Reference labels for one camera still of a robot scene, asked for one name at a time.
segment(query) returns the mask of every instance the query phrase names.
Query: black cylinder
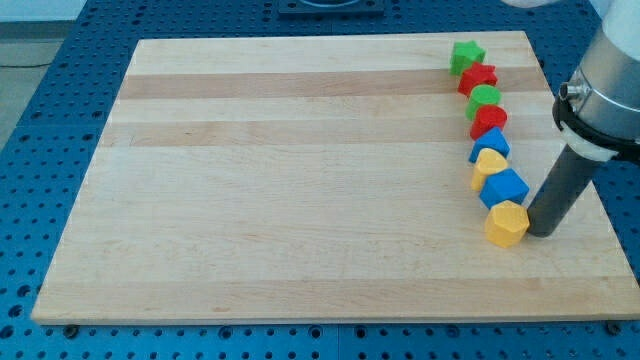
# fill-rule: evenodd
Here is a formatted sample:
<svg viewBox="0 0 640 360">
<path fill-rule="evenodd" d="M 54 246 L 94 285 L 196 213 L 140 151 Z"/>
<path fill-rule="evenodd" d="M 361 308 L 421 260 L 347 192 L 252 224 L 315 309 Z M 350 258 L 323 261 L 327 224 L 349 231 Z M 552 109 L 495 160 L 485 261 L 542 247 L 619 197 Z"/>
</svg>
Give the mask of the black cylinder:
<svg viewBox="0 0 640 360">
<path fill-rule="evenodd" d="M 529 234 L 538 237 L 551 235 L 602 164 L 583 158 L 565 145 L 529 205 Z"/>
</svg>

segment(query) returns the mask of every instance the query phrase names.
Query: green block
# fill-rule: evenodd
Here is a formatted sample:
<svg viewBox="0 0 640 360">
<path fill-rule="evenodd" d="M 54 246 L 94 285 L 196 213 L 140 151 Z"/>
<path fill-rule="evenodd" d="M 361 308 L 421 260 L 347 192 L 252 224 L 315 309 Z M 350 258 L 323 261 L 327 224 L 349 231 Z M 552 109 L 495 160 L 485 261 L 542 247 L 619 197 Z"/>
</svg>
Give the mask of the green block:
<svg viewBox="0 0 640 360">
<path fill-rule="evenodd" d="M 474 87 L 465 112 L 467 119 L 473 121 L 476 118 L 476 112 L 483 105 L 498 105 L 501 97 L 500 90 L 491 85 L 483 84 Z"/>
<path fill-rule="evenodd" d="M 471 67 L 474 61 L 479 63 L 484 61 L 487 52 L 478 46 L 475 41 L 458 42 L 453 44 L 451 54 L 451 75 L 461 75 L 463 71 Z"/>
</svg>

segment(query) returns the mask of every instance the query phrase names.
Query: wood grain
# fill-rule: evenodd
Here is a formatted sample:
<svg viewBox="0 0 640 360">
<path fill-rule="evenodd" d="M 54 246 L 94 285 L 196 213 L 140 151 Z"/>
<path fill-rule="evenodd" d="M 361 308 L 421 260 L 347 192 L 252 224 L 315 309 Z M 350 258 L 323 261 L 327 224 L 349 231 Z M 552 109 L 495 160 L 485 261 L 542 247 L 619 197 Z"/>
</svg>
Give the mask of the wood grain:
<svg viewBox="0 0 640 360">
<path fill-rule="evenodd" d="M 471 38 L 499 65 L 527 204 L 563 142 L 523 33 L 140 42 L 32 317 L 637 317 L 593 186 L 550 238 L 483 238 L 467 100 L 446 75 L 452 42 Z"/>
</svg>

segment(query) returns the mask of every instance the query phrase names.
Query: floor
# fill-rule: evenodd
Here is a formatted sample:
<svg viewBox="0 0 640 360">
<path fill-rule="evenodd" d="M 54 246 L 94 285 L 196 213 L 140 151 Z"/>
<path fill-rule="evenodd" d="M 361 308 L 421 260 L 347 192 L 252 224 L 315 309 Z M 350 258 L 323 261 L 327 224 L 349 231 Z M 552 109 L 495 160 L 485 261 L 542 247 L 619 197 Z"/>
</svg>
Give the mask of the floor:
<svg viewBox="0 0 640 360">
<path fill-rule="evenodd" d="M 63 40 L 0 39 L 0 150 Z"/>
</svg>

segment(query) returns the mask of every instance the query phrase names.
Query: red block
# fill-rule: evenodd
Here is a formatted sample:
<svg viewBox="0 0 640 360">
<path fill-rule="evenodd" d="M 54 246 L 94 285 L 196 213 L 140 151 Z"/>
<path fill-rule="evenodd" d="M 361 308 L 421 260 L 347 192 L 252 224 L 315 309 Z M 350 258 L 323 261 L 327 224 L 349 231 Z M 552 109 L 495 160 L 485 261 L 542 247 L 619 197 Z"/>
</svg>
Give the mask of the red block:
<svg viewBox="0 0 640 360">
<path fill-rule="evenodd" d="M 471 90 L 480 84 L 496 86 L 498 77 L 494 73 L 495 70 L 496 67 L 493 65 L 483 65 L 479 62 L 474 62 L 470 68 L 462 73 L 460 84 L 458 85 L 458 92 L 469 97 Z"/>
<path fill-rule="evenodd" d="M 484 105 L 476 112 L 476 118 L 471 125 L 471 138 L 477 140 L 494 127 L 504 128 L 507 123 L 507 113 L 497 105 Z"/>
</svg>

